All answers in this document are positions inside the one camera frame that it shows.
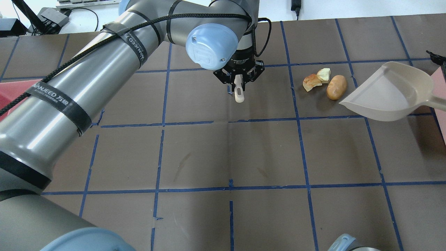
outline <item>dustpan handle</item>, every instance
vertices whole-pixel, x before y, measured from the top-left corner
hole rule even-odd
[[[429,98],[429,100],[426,101],[424,104],[446,112],[446,99],[442,99],[437,96],[431,96],[431,98]]]

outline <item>blue tape line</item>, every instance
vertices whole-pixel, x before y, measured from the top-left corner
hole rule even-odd
[[[117,127],[143,127],[143,126],[162,126],[162,123],[153,124],[128,124],[128,125],[101,125],[101,128],[117,128]]]
[[[97,125],[97,126],[99,126],[99,123],[100,123],[101,120],[102,120],[102,116],[104,115],[104,112],[105,112],[105,108],[102,108],[102,110],[101,110],[101,114],[99,115],[99,119],[98,119],[98,121],[96,122],[96,125]]]
[[[231,236],[231,251],[234,251],[234,203],[229,201],[229,212],[231,213],[229,217],[229,228]]]
[[[446,185],[446,180],[439,180],[439,181],[386,182],[386,185],[388,185],[388,186]]]
[[[95,155],[96,155],[96,148],[98,146],[98,141],[99,141],[99,134],[96,135],[95,146],[93,147],[93,153],[91,154],[90,167],[88,168],[87,180],[85,182],[85,188],[83,191],[81,208],[79,210],[79,217],[81,217],[81,218],[82,218],[83,209],[85,206],[85,199],[87,198],[88,185],[90,184],[91,167],[93,166],[93,163],[95,162]]]
[[[181,125],[203,125],[203,124],[212,124],[213,121],[193,121],[193,122],[171,122],[165,123],[166,126],[181,126]]]
[[[193,68],[193,69],[172,69],[170,71],[206,71],[207,69],[203,68]]]
[[[269,64],[269,65],[265,65],[265,67],[284,67],[284,66],[288,66],[288,64]]]
[[[382,183],[358,183],[358,184],[326,184],[326,185],[311,185],[311,188],[357,188],[357,187],[377,187]]]
[[[296,120],[295,117],[285,117],[285,118],[266,118],[266,119],[248,119],[248,120],[237,120],[230,121],[228,123],[246,123],[246,122],[268,122],[268,121],[293,121]]]
[[[365,120],[365,123],[366,123],[368,135],[370,137],[370,142],[372,144],[373,154],[375,155],[375,160],[376,160],[376,165],[378,167],[378,172],[379,172],[380,177],[381,177],[381,182],[382,182],[382,186],[383,186],[383,189],[384,189],[384,195],[386,196],[387,206],[388,206],[389,212],[390,212],[390,218],[392,219],[393,228],[395,230],[396,240],[398,241],[398,246],[400,247],[400,251],[404,251],[403,243],[401,242],[400,232],[398,230],[398,225],[396,224],[395,215],[393,213],[392,203],[390,202],[390,196],[389,196],[389,193],[387,191],[386,181],[384,179],[384,175],[383,175],[382,170],[381,170],[381,163],[380,163],[380,159],[378,157],[378,151],[376,150],[376,145],[375,145],[375,140],[373,139],[372,130],[370,129],[370,124],[368,122],[368,119],[365,117],[364,120]]]
[[[350,68],[351,77],[353,78],[353,83],[355,84],[355,88],[358,87],[358,83],[356,82],[355,75],[353,74],[353,66],[351,65],[350,56],[348,55],[347,46],[345,45],[344,36],[342,35],[341,27],[339,26],[338,19],[335,19],[336,26],[338,27],[339,36],[341,37],[342,46],[344,47],[345,56],[348,61],[348,67]]]
[[[419,58],[419,59],[411,58],[410,60],[412,60],[412,61],[425,61],[425,60],[430,60],[430,58]]]
[[[96,134],[95,146],[93,147],[93,154],[91,155],[91,160],[90,160],[90,169],[93,166],[93,163],[95,162],[96,148],[98,147],[98,140],[99,140],[99,134]]]
[[[154,244],[155,244],[155,228],[152,228],[152,235],[150,237],[150,251],[153,251]]]
[[[170,44],[169,48],[169,63],[167,68],[170,67],[170,52],[172,49],[172,44]],[[157,171],[157,185],[155,188],[155,201],[153,202],[153,217],[157,218],[158,213],[158,195],[159,195],[159,189],[160,189],[160,178],[161,178],[161,163],[163,159],[163,145],[164,145],[164,129],[161,131],[161,140],[160,140],[160,153],[158,156],[158,171]],[[150,241],[150,248],[153,250],[153,244],[155,242],[155,228],[152,228],[152,238]]]
[[[169,75],[170,75],[170,60],[172,58],[172,44],[169,45],[169,57],[167,59],[167,71],[166,71],[166,86],[164,89],[164,104],[163,104],[163,127],[166,123],[166,107],[167,107],[167,92],[169,91]]]
[[[286,186],[246,186],[246,187],[229,187],[230,190],[275,190],[275,189],[302,189],[307,188],[306,185],[286,185]]]
[[[159,192],[210,192],[210,191],[225,191],[229,187],[214,187],[214,188],[169,188],[160,189]]]
[[[58,68],[59,68],[60,65],[62,64],[62,58],[63,58],[63,55],[65,54],[66,45],[68,44],[68,39],[70,39],[70,34],[67,34],[67,36],[66,36],[66,39],[65,39],[65,45],[63,46],[62,54],[60,55],[59,62],[57,63],[57,67],[58,67]]]
[[[289,59],[288,44],[286,41],[285,29],[283,27],[282,21],[280,21],[280,25],[281,25],[281,29],[282,29],[283,42],[285,44],[285,52],[286,52],[286,59],[287,59],[287,63],[288,63],[288,73],[289,73],[289,81],[291,83],[291,94],[293,96],[294,111],[296,113],[296,118],[299,118],[299,111],[298,111],[297,105],[296,105],[296,94],[294,92],[293,74],[291,72],[291,65],[290,65],[290,59]],[[304,145],[303,145],[303,140],[302,140],[301,124],[300,124],[300,120],[298,120],[298,119],[297,119],[297,130],[299,132],[299,142],[300,142],[300,146],[301,146],[302,162],[303,162],[304,174],[305,174],[305,184],[306,184],[306,189],[307,189],[307,194],[308,194],[308,207],[310,210],[311,228],[313,230],[314,249],[315,249],[315,251],[319,251],[318,238],[317,238],[317,234],[316,234],[316,224],[314,222],[313,202],[311,200],[310,180],[308,178],[308,170],[307,170],[307,166],[306,166],[305,150],[304,150]]]
[[[404,61],[408,61],[408,60],[407,59],[355,60],[355,61],[350,61],[350,63],[386,63],[386,62],[390,62],[390,61],[404,62]]]
[[[314,119],[344,119],[344,118],[363,118],[361,115],[343,115],[343,116],[327,116],[327,117],[301,117],[299,120],[314,120]]]
[[[409,61],[409,64],[410,64],[410,66],[413,66],[412,60],[411,60],[411,58],[409,56],[409,52],[407,52],[406,45],[404,45],[403,38],[401,37],[400,31],[398,30],[398,27],[396,25],[395,19],[393,18],[393,16],[390,16],[390,19],[392,20],[393,27],[395,27],[395,31],[396,31],[396,33],[398,35],[398,38],[400,39],[401,45],[403,46],[404,53],[406,53],[406,57],[407,57],[407,59]]]
[[[41,195],[80,195],[83,191],[42,192]]]
[[[183,126],[183,125],[202,125],[212,124],[214,121],[192,121],[192,122],[169,122],[164,123],[164,126]],[[128,125],[101,125],[101,128],[117,128],[117,127],[144,127],[144,126],[162,126],[162,123],[153,124],[128,124]]]
[[[155,202],[153,204],[153,217],[157,216],[158,211],[158,194],[160,189],[160,178],[161,178],[161,163],[163,159],[163,146],[164,145],[164,129],[161,131],[161,142],[160,142],[160,153],[158,156],[158,171],[157,171],[157,185],[155,191]]]
[[[12,48],[11,54],[9,55],[8,61],[6,62],[6,65],[4,66],[3,72],[0,75],[0,81],[4,80],[4,74],[6,73],[6,69],[8,68],[9,63],[11,62],[12,55],[14,55],[14,51],[16,51],[17,44],[19,43],[20,37],[17,37],[16,43],[14,44],[14,47]]]
[[[446,180],[440,181],[406,181],[406,182],[386,182],[387,186],[416,186],[416,185],[445,185]],[[353,184],[315,184],[311,188],[354,188],[354,187],[376,187],[382,183],[353,183]],[[245,187],[213,187],[213,188],[168,188],[168,189],[139,189],[139,190],[105,190],[87,191],[87,194],[123,194],[123,193],[155,193],[155,192],[210,192],[227,190],[275,190],[275,189],[306,189],[306,185],[286,185],[286,186],[245,186]],[[83,191],[60,191],[43,192],[42,195],[79,195]]]
[[[135,73],[157,73],[157,72],[167,72],[167,70],[137,71]]]
[[[317,65],[317,64],[343,64],[348,63],[348,61],[334,61],[334,62],[314,62],[314,63],[291,63],[291,66],[300,66],[300,65]]]
[[[154,193],[156,189],[87,191],[87,194]]]
[[[85,182],[85,188],[82,196],[81,208],[79,210],[79,217],[82,218],[83,208],[85,206],[85,199],[87,198],[88,184],[90,183],[91,169],[88,169],[87,181]]]

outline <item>blue tape grid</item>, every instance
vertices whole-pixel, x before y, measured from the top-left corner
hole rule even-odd
[[[93,153],[91,154],[90,167],[88,168],[87,180],[85,182],[85,188],[82,193],[83,196],[82,196],[81,209],[79,210],[79,217],[82,217],[82,214],[83,214],[83,209],[85,206],[85,199],[87,198],[88,185],[90,184],[91,167],[93,166],[93,164],[95,162],[95,155],[96,155],[96,148],[98,147],[98,141],[99,141],[99,134],[96,135],[95,146],[93,147]]]
[[[425,61],[425,60],[430,60],[430,58],[418,58],[418,59],[412,59],[410,58],[407,49],[404,45],[404,41],[401,37],[401,34],[398,30],[398,27],[395,23],[395,20],[393,17],[391,17],[392,19],[392,23],[395,27],[395,30],[398,34],[398,38],[400,39],[401,45],[403,46],[403,49],[406,53],[407,58],[406,59],[388,59],[388,60],[359,60],[359,61],[351,61],[349,56],[348,56],[348,51],[345,45],[345,42],[343,40],[343,36],[342,36],[342,32],[338,23],[338,20],[336,21],[336,25],[338,27],[338,31],[339,31],[339,35],[341,37],[342,43],[343,43],[343,47],[344,47],[344,51],[346,53],[346,58],[347,61],[336,61],[336,62],[310,62],[310,63],[290,63],[290,59],[289,59],[289,53],[288,53],[288,47],[287,47],[287,43],[286,43],[286,36],[285,36],[285,30],[283,28],[283,23],[281,22],[281,28],[282,28],[282,35],[283,35],[283,39],[284,39],[284,44],[285,44],[285,50],[287,53],[287,64],[276,64],[276,65],[266,65],[265,67],[288,67],[289,68],[289,76],[290,76],[290,82],[291,82],[291,87],[293,87],[293,78],[292,78],[292,72],[291,72],[291,66],[300,66],[300,65],[326,65],[326,64],[345,64],[347,63],[349,65],[349,68],[351,70],[351,74],[352,76],[354,75],[353,73],[353,69],[352,69],[352,64],[354,63],[376,63],[376,62],[388,62],[388,61],[397,61],[397,62],[409,62],[410,65],[412,64],[412,61]],[[67,35],[66,41],[65,41],[65,45],[63,47],[62,50],[62,54],[60,56],[59,62],[58,62],[58,66],[61,65],[62,63],[62,58],[64,55],[64,52],[66,50],[68,41],[69,41],[70,35]],[[18,78],[4,78],[4,75],[6,73],[6,70],[8,68],[8,65],[12,59],[12,56],[15,52],[15,49],[17,47],[17,44],[19,42],[20,38],[17,38],[14,47],[12,49],[12,52],[8,58],[8,61],[3,69],[2,74],[0,75],[0,81],[2,80],[27,80],[27,79],[41,79],[44,78],[44,76],[33,76],[33,77],[18,77]],[[171,51],[172,51],[172,45],[170,45],[169,47],[169,59],[168,59],[168,68],[166,70],[154,70],[154,71],[137,71],[137,73],[152,73],[152,72],[166,72],[166,86],[165,86],[165,98],[164,98],[164,106],[163,106],[163,121],[162,123],[155,123],[155,124],[138,124],[138,125],[103,125],[101,126],[102,128],[115,128],[115,127],[134,127],[134,126],[174,126],[174,125],[196,125],[196,124],[210,124],[213,123],[213,121],[194,121],[194,122],[177,122],[177,123],[166,123],[165,122],[165,110],[166,110],[166,105],[167,105],[167,94],[168,94],[168,84],[169,84],[169,73],[171,71],[176,72],[176,71],[202,71],[204,69],[202,68],[196,68],[196,69],[174,69],[171,70],[170,69],[170,60],[171,60]],[[312,203],[311,203],[311,188],[350,188],[350,187],[373,187],[373,186],[382,186],[384,188],[384,192],[386,194],[386,200],[388,202],[389,205],[389,211],[392,217],[392,220],[394,221],[394,228],[395,228],[395,232],[397,235],[397,239],[398,239],[398,243],[400,245],[400,250],[403,251],[403,247],[402,247],[402,243],[401,243],[401,239],[399,237],[399,233],[398,233],[398,228],[396,225],[396,221],[394,220],[394,215],[393,215],[393,210],[391,208],[391,203],[390,203],[390,198],[388,196],[388,192],[387,192],[387,186],[405,186],[405,185],[445,185],[446,184],[446,180],[445,181],[419,181],[419,182],[390,182],[390,183],[386,183],[384,180],[384,176],[380,173],[381,176],[381,183],[360,183],[360,184],[310,184],[310,181],[308,179],[308,172],[306,169],[306,160],[305,160],[305,151],[304,151],[304,145],[303,145],[303,141],[302,141],[302,135],[301,135],[301,131],[300,131],[300,120],[313,120],[313,119],[348,119],[348,118],[363,118],[360,115],[355,115],[355,116],[330,116],[330,117],[299,117],[298,115],[298,109],[296,106],[296,102],[295,102],[295,93],[294,90],[292,89],[292,96],[294,99],[294,108],[295,108],[295,113],[296,113],[296,118],[270,118],[270,119],[251,119],[251,120],[239,120],[239,121],[231,121],[230,123],[239,123],[239,122],[263,122],[263,121],[292,121],[292,120],[296,120],[297,121],[297,126],[298,126],[298,130],[299,130],[299,140],[300,140],[300,144],[301,144],[301,154],[303,157],[303,162],[304,162],[304,173],[305,173],[305,178],[306,178],[306,184],[305,185],[288,185],[288,186],[245,186],[245,187],[237,187],[237,186],[228,186],[228,187],[214,187],[214,188],[186,188],[186,189],[159,189],[159,182],[160,182],[160,174],[161,174],[161,160],[162,160],[162,145],[163,145],[163,140],[164,140],[164,130],[162,130],[161,133],[161,143],[160,143],[160,155],[159,155],[159,165],[158,165],[158,173],[157,173],[157,186],[156,189],[142,189],[142,190],[112,190],[112,191],[89,191],[88,190],[88,185],[89,185],[89,180],[90,180],[90,176],[91,176],[91,168],[93,166],[94,163],[94,159],[95,159],[95,153],[96,153],[96,148],[97,148],[97,144],[98,144],[98,140],[99,140],[99,135],[96,135],[96,140],[95,140],[95,145],[93,148],[93,153],[91,156],[91,163],[90,163],[90,168],[88,171],[88,175],[87,175],[87,180],[86,180],[86,184],[85,184],[85,189],[84,191],[60,191],[60,192],[43,192],[43,195],[83,195],[83,199],[82,199],[82,203],[81,203],[81,208],[79,211],[79,215],[82,216],[83,213],[83,208],[85,206],[85,199],[86,196],[88,194],[124,194],[124,193],[155,193],[155,202],[154,202],[154,210],[153,210],[153,216],[157,217],[157,199],[158,199],[158,194],[159,193],[163,193],[163,192],[204,192],[204,191],[225,191],[225,190],[264,190],[264,189],[307,189],[308,191],[308,200],[309,200],[309,209],[310,209],[310,218],[311,218],[311,223],[312,223],[312,228],[313,228],[313,236],[314,236],[314,244],[315,244],[315,250],[318,250],[318,243],[317,243],[317,236],[316,236],[316,232],[315,232],[315,223],[314,223],[314,215],[313,215],[313,210],[312,210]],[[98,122],[93,123],[93,125],[97,126],[99,125],[99,122],[102,118],[102,114],[104,113],[104,110],[102,110],[101,112],[101,116],[98,120]],[[433,111],[433,109],[431,109],[431,113],[423,113],[423,114],[410,114],[410,116],[428,116],[428,115],[432,115],[438,125],[438,120],[436,119],[436,115],[435,112]],[[376,146],[374,144],[374,140],[373,140],[373,135],[372,132],[370,130],[370,126],[368,123],[367,118],[364,118],[368,131],[369,131],[369,136],[370,136],[370,140],[371,140],[371,144],[373,147],[373,151],[375,154],[375,158],[376,158],[376,162],[377,162],[377,166],[378,169],[380,171],[380,163],[379,163],[379,158],[378,158],[378,154],[376,151]],[[230,217],[230,227],[231,227],[231,250],[234,250],[234,230],[233,230],[233,203],[232,201],[230,201],[230,212],[231,212],[231,217]],[[151,237],[151,250],[153,250],[153,244],[154,244],[154,237],[155,237],[155,228],[152,229],[152,237]]]
[[[289,73],[289,81],[291,83],[291,94],[293,96],[294,111],[296,113],[296,118],[299,118],[299,111],[297,109],[297,104],[296,104],[296,94],[294,92],[293,73],[291,72],[291,65],[290,65],[291,62],[289,59],[288,44],[286,41],[285,29],[283,27],[282,21],[280,21],[280,25],[281,25],[281,29],[282,29],[283,41],[285,44],[286,60],[288,62],[288,73]],[[303,162],[303,167],[304,167],[305,185],[306,185],[306,189],[307,189],[308,207],[310,210],[311,228],[313,231],[314,249],[315,249],[315,251],[319,251],[318,238],[317,238],[317,233],[316,233],[316,223],[314,222],[313,202],[311,200],[310,179],[308,177],[308,169],[307,169],[307,165],[306,165],[304,142],[302,139],[301,122],[300,122],[300,119],[296,119],[296,121],[297,121],[297,130],[299,132],[299,143],[300,143],[300,147],[301,147],[302,162]]]

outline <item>black cable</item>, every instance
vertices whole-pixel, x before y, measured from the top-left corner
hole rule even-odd
[[[34,27],[33,24],[31,26],[33,27],[33,32],[31,33],[31,36],[37,36],[37,33],[39,32],[39,35],[44,35],[45,31],[49,28],[48,25],[50,24],[51,20],[46,19],[43,24],[45,25],[45,29],[43,30],[44,33],[41,33],[37,28]]]
[[[99,27],[99,17],[98,17],[98,14],[96,14],[96,12],[94,12],[94,11],[92,11],[90,9],[87,9],[87,8],[82,8],[82,7],[76,7],[76,8],[72,8],[70,10],[75,10],[75,9],[85,9],[85,10],[93,12],[93,14],[96,16],[96,28],[95,28],[95,31],[98,29],[98,27]]]
[[[257,54],[257,47],[256,47],[256,29],[255,29],[255,28],[252,29],[252,46],[254,46],[254,55],[255,55],[256,57],[260,57],[260,55],[262,55],[263,51],[266,49],[266,46],[268,45],[268,42],[269,42],[269,37],[270,37],[270,35],[271,35],[271,29],[272,29],[272,27],[273,27],[273,25],[271,24],[271,20],[269,20],[269,19],[266,18],[266,17],[259,18],[258,21],[259,21],[259,22],[267,21],[267,22],[269,23],[269,30],[268,30],[268,37],[266,38],[266,42],[265,42],[265,45],[263,46],[263,49]]]
[[[21,25],[21,27],[23,28],[23,32],[25,32],[25,34],[26,34],[26,32],[27,32],[27,30],[25,30],[26,27],[23,25],[22,20],[20,20],[19,13],[18,13],[17,10],[16,10],[16,5],[15,5],[13,2],[11,2],[11,4],[12,4],[12,7],[14,8],[14,11],[15,11],[16,14],[17,14],[17,18],[18,18],[19,21],[20,21],[20,25]]]
[[[299,20],[299,13],[302,8],[302,0],[291,0],[291,10],[296,12],[296,20]]]
[[[145,23],[141,23],[139,25],[136,25],[134,27],[131,27],[130,30],[131,31],[135,31],[137,29],[141,29],[143,27],[152,25],[152,24],[156,24],[162,21],[166,21],[169,19],[176,19],[176,18],[239,18],[239,19],[244,19],[248,21],[248,26],[251,26],[251,22],[252,19],[249,16],[245,16],[245,15],[240,15],[240,14],[195,14],[195,13],[185,13],[185,14],[174,14],[174,15],[170,15],[170,16],[164,16],[164,17],[160,17],[160,18],[156,18],[151,20],[150,22],[145,22]],[[78,61],[79,59],[81,59],[82,57],[86,56],[87,54],[89,54],[90,52],[96,50],[97,48],[115,40],[116,38],[118,38],[119,36],[117,34],[113,34],[112,36],[99,41],[98,43],[92,45],[90,48],[84,50],[83,52],[79,53],[78,55],[76,55],[75,57],[73,57],[72,59],[70,59],[68,62],[66,62],[65,64],[61,65],[60,67],[58,67],[56,70],[54,70],[53,72],[51,72],[50,74],[48,74],[44,79],[42,79],[41,81],[44,83],[48,83],[50,80],[52,80],[53,77],[55,77],[57,74],[59,74],[61,71],[65,70],[67,67],[69,67],[70,65],[72,65],[73,63],[75,63],[76,61]],[[12,107],[14,107],[15,105],[17,105],[18,103],[20,103],[22,100],[24,100],[25,98],[31,96],[31,94],[24,92],[22,95],[18,96],[16,99],[14,99],[13,101],[11,101],[11,103],[7,104],[5,107],[3,107],[0,110],[0,116],[5,114],[7,111],[9,111]]]

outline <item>black velcro strap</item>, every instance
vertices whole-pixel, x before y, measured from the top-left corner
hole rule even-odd
[[[46,101],[69,118],[82,135],[91,126],[91,118],[85,110],[61,90],[39,81],[31,86],[27,93]]]
[[[138,16],[144,18],[144,20],[146,20],[147,22],[150,22],[150,21],[151,21],[146,15],[142,14],[141,12],[139,12],[139,11],[137,11],[137,10],[134,10],[134,9],[128,9],[127,11],[128,11],[128,12],[135,13],[136,15],[138,15]],[[155,33],[157,34],[157,37],[158,37],[158,45],[160,45],[161,42],[162,42],[162,41],[161,41],[161,35],[160,35],[160,32],[159,32],[158,28],[155,26],[155,24],[151,24],[151,27],[153,28],[153,30],[154,30]]]
[[[1,151],[0,168],[42,190],[45,189],[51,182],[51,180],[45,175]]]
[[[175,8],[177,7],[177,5],[181,2],[182,0],[176,0],[173,5],[170,7],[169,10],[169,16],[173,14]],[[172,22],[172,19],[168,19],[167,20],[167,26],[166,26],[166,32],[167,32],[167,38],[169,39],[169,42],[175,44],[172,40],[172,35],[170,34],[170,23]]]
[[[127,26],[117,22],[105,24],[104,29],[106,30],[103,30],[102,32],[115,33],[120,36],[122,40],[128,44],[128,46],[130,46],[138,57],[141,68],[141,66],[147,61],[147,50],[135,33]]]
[[[29,194],[37,195],[35,192],[26,189],[11,189],[11,190],[0,191],[0,202],[17,196],[29,195]]]

